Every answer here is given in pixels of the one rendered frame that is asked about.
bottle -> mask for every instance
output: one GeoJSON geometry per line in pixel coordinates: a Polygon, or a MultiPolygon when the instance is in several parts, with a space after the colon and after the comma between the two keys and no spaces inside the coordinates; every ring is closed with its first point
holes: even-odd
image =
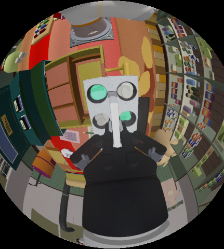
{"type": "Polygon", "coordinates": [[[186,97],[192,99],[192,100],[196,100],[196,101],[199,101],[195,96],[189,94],[189,93],[186,93],[186,97]]]}
{"type": "Polygon", "coordinates": [[[199,89],[197,89],[196,87],[192,87],[192,86],[186,86],[187,89],[192,90],[193,92],[200,92],[199,89]]]}
{"type": "Polygon", "coordinates": [[[192,90],[188,90],[188,93],[191,94],[191,95],[194,95],[194,96],[199,96],[201,97],[201,95],[197,92],[193,92],[192,90]]]}
{"type": "Polygon", "coordinates": [[[166,38],[171,38],[173,36],[174,36],[174,34],[170,34],[170,35],[167,35],[166,38]]]}

